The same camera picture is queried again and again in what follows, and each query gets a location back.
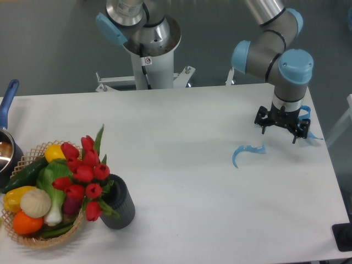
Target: green chili pepper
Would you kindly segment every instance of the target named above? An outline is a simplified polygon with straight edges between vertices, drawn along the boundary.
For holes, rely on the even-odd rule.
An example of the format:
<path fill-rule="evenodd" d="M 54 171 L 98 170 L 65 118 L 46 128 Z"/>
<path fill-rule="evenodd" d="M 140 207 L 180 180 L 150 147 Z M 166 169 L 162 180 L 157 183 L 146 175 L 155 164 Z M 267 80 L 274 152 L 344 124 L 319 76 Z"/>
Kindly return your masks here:
<path fill-rule="evenodd" d="M 67 232 L 69 232 L 71 230 L 71 228 L 73 227 L 73 223 L 66 226 L 66 227 L 63 227 L 63 228 L 60 228 L 60 229 L 55 229 L 55 230 L 46 230 L 46 231 L 43 231 L 40 236 L 44 239 L 48 239 L 48 238 L 57 238 L 63 234 L 66 234 Z"/>
<path fill-rule="evenodd" d="M 62 229 L 67 226 L 72 226 L 75 221 L 76 221 L 76 218 L 72 218 L 66 222 L 62 222 L 60 224 L 54 225 L 53 227 L 47 227 L 43 230 L 43 232 L 54 231 L 54 230 Z"/>

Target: white table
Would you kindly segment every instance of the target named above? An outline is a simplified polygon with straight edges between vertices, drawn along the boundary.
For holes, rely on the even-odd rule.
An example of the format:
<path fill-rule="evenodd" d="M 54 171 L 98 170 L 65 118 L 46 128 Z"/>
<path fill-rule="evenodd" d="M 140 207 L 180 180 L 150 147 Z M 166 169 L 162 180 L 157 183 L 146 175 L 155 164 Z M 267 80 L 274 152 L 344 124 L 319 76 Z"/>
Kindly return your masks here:
<path fill-rule="evenodd" d="M 287 263 L 338 259 L 331 226 L 348 222 L 323 140 L 254 124 L 270 108 L 267 84 L 22 96 L 9 132 L 29 151 L 55 139 L 80 142 L 105 124 L 102 154 L 127 183 L 132 223 L 85 222 L 67 243 L 17 246 L 0 229 L 1 263 Z M 322 137 L 312 99 L 311 131 Z M 264 155 L 240 145 L 266 145 Z"/>

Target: blue pot handle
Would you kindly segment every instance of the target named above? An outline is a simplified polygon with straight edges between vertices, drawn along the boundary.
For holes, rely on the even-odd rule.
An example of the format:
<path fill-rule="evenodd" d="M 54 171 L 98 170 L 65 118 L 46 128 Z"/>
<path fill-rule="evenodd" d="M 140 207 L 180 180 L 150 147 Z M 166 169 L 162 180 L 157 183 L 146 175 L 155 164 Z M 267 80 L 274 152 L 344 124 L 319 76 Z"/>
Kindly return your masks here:
<path fill-rule="evenodd" d="M 8 117 L 9 109 L 19 85 L 20 85 L 20 82 L 18 80 L 12 80 L 0 104 L 0 127 L 1 128 L 7 129 L 7 117 Z"/>

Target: saucepan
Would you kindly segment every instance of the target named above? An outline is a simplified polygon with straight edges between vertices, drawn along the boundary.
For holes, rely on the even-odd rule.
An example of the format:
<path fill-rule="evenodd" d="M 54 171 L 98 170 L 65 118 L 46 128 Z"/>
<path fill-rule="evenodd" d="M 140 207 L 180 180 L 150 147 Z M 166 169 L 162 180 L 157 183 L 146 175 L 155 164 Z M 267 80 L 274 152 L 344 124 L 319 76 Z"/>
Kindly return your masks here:
<path fill-rule="evenodd" d="M 23 152 L 7 132 L 8 112 L 19 86 L 18 80 L 12 80 L 0 104 L 0 189 L 10 180 L 12 171 L 21 160 Z"/>

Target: blue plastic piece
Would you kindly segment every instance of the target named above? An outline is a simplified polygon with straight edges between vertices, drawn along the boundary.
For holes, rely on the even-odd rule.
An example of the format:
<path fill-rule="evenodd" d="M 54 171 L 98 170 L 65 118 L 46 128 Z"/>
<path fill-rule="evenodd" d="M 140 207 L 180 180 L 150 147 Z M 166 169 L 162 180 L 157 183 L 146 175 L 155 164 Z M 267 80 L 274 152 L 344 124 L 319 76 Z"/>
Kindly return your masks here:
<path fill-rule="evenodd" d="M 314 61 L 303 49 L 289 49 L 279 60 L 281 75 L 293 84 L 306 84 L 312 78 Z"/>
<path fill-rule="evenodd" d="M 299 120 L 309 119 L 309 118 L 310 118 L 310 112 L 311 112 L 310 107 L 309 107 L 309 106 L 301 106 L 301 110 L 307 111 L 307 113 L 304 114 L 304 115 L 300 115 L 300 116 L 298 117 L 298 119 L 299 119 Z M 314 134 L 312 133 L 312 131 L 309 131 L 309 133 L 308 133 L 308 138 L 323 140 L 321 137 L 316 137 L 316 136 L 314 136 Z"/>
<path fill-rule="evenodd" d="M 246 66 L 247 66 L 247 57 L 248 57 L 248 50 L 251 42 L 247 40 L 242 40 L 236 46 L 235 50 L 232 53 L 231 63 L 232 66 L 246 74 Z"/>
<path fill-rule="evenodd" d="M 252 147 L 251 145 L 244 145 L 244 146 L 239 146 L 235 152 L 232 155 L 232 163 L 234 166 L 238 169 L 238 166 L 236 164 L 236 156 L 243 152 L 243 151 L 249 151 L 252 153 L 258 153 L 258 154 L 264 154 L 265 153 L 265 145 L 263 144 L 261 147 Z"/>
<path fill-rule="evenodd" d="M 295 9 L 287 8 L 286 10 L 290 12 L 292 15 L 294 15 L 297 20 L 297 26 L 298 26 L 297 36 L 298 36 L 299 32 L 301 32 L 303 28 L 303 18 L 301 14 L 298 13 Z"/>
<path fill-rule="evenodd" d="M 121 31 L 102 13 L 97 15 L 95 22 L 105 37 L 115 45 L 121 47 L 127 42 L 127 38 L 121 33 Z"/>
<path fill-rule="evenodd" d="M 7 128 L 7 125 L 8 125 L 7 117 L 8 117 L 9 109 L 19 85 L 20 85 L 20 82 L 18 80 L 12 80 L 9 84 L 9 87 L 6 90 L 4 98 L 0 104 L 0 128 Z"/>

